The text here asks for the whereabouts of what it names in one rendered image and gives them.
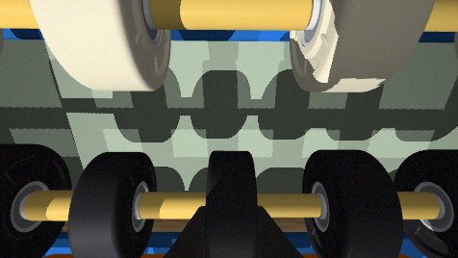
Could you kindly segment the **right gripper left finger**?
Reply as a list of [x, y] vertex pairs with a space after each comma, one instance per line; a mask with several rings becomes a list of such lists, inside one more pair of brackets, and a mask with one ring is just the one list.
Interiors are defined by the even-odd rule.
[[205, 211], [200, 206], [163, 258], [206, 258]]

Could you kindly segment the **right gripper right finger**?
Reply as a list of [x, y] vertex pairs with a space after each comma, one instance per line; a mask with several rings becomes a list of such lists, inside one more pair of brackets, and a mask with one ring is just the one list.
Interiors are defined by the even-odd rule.
[[257, 258], [304, 258], [262, 206], [258, 206]]

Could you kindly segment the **light brown wooden block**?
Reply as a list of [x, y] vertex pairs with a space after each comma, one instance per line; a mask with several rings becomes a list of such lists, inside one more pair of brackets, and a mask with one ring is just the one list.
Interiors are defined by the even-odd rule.
[[[272, 218], [283, 232], [307, 232], [304, 218]], [[154, 219], [152, 232], [182, 232], [190, 219]], [[67, 220], [61, 232], [67, 232]]]

